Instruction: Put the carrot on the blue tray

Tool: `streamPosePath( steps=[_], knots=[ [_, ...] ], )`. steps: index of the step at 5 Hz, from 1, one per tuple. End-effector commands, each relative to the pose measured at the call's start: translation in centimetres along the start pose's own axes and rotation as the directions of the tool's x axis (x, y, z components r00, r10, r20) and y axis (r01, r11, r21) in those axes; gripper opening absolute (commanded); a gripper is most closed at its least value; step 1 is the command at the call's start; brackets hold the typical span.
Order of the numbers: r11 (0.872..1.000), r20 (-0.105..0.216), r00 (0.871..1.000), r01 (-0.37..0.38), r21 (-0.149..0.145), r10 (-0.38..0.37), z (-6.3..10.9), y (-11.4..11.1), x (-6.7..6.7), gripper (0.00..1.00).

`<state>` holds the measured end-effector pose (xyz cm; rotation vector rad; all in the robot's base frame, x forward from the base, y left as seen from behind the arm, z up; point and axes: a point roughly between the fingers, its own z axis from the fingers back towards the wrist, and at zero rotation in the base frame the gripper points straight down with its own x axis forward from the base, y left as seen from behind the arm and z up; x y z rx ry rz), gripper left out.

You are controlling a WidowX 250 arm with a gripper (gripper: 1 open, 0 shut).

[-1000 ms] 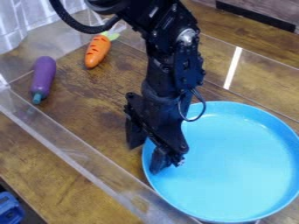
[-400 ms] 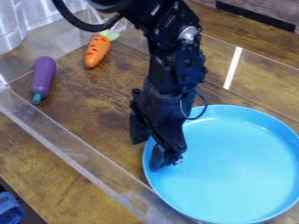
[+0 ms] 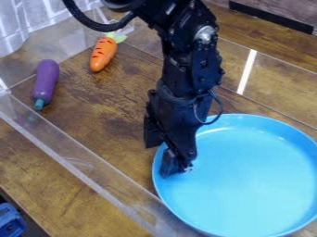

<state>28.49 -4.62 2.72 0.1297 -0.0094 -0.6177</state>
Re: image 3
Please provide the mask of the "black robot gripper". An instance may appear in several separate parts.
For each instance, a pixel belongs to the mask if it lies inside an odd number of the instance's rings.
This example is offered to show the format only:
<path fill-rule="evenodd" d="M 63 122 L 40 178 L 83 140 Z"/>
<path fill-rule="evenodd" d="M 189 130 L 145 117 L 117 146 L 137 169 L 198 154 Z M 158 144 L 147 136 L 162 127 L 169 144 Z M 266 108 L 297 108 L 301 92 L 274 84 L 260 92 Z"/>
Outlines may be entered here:
<path fill-rule="evenodd" d="M 167 91 L 150 90 L 143 118 L 147 148 L 166 143 L 159 174 L 163 178 L 192 171 L 197 158 L 196 133 L 208 119 L 212 95 L 175 97 Z"/>

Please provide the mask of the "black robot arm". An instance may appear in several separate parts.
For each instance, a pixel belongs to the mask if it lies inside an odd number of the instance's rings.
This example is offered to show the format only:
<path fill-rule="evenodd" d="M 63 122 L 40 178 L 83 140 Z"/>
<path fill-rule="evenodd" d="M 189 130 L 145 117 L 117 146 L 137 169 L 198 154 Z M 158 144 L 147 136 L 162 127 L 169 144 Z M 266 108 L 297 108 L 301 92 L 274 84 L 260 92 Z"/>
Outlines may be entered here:
<path fill-rule="evenodd" d="M 162 76 L 147 93 L 143 140 L 147 147 L 167 145 L 159 174 L 169 177 L 192 168 L 196 133 L 212 123 L 210 106 L 221 102 L 214 92 L 225 74 L 217 18 L 202 0 L 103 1 L 110 9 L 134 13 L 161 38 Z"/>

